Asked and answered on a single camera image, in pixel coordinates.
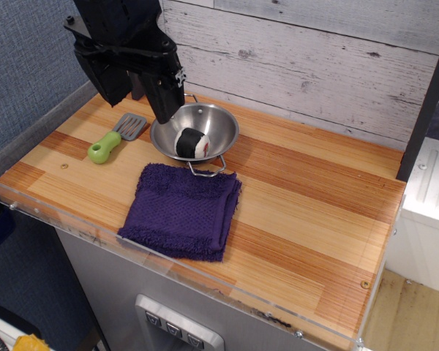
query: wooden countertop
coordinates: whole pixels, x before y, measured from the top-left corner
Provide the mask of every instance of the wooden countertop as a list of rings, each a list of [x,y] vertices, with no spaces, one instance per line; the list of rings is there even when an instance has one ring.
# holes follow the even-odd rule
[[[237,172],[243,187],[224,262],[183,264],[230,284],[222,295],[250,306],[270,323],[349,348],[345,339],[358,336],[405,188],[395,179],[402,152],[199,100],[237,118],[240,135],[224,157],[227,172]],[[50,223],[61,222],[63,211],[88,227],[116,233],[142,169],[150,162],[184,165],[153,147],[149,129],[135,141],[123,140],[105,164],[92,163],[88,147],[126,112],[145,116],[150,125],[154,120],[145,98],[127,98],[111,108],[97,95],[0,178],[1,197],[25,204],[25,211],[34,209],[33,215]],[[120,246],[114,235],[98,233]],[[179,269],[178,274],[189,272]],[[363,288],[363,281],[371,288]]]

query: wood panel wall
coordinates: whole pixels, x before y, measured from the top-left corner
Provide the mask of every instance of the wood panel wall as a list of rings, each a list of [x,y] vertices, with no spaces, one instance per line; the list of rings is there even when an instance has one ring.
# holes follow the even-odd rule
[[[186,89],[404,150],[439,0],[162,0]]]

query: button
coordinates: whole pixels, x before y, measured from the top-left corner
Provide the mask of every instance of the button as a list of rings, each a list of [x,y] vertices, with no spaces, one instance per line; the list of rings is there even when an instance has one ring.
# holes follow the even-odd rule
[[[189,344],[191,344],[192,346],[197,347],[199,350],[203,350],[203,341],[197,336],[187,334],[187,340],[189,340]]]
[[[174,335],[176,338],[182,339],[182,331],[179,327],[167,322],[166,328],[168,329],[169,334]]]
[[[145,311],[146,313],[146,319],[148,319],[148,321],[152,324],[152,325],[156,325],[157,327],[161,326],[161,320],[158,316],[155,316],[154,314]]]

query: purple towel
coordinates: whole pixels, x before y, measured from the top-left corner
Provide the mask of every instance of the purple towel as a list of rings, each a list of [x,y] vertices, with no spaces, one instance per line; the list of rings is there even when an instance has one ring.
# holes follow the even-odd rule
[[[170,257],[222,261],[240,188],[235,173],[147,165],[119,235]]]

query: stainless steel bowl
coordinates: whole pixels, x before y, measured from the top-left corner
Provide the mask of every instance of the stainless steel bowl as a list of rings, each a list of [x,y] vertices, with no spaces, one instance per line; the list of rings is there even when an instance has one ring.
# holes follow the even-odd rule
[[[154,147],[172,159],[186,162],[196,176],[215,176],[226,168],[222,155],[231,148],[239,136],[239,125],[234,116],[222,107],[198,102],[185,104],[176,112],[172,119],[165,124],[157,121],[151,125],[150,138]],[[177,133],[184,128],[193,128],[210,138],[209,155],[202,159],[186,159],[176,155],[174,140]],[[196,173],[194,164],[210,162],[219,157],[223,167],[217,172],[205,175]]]

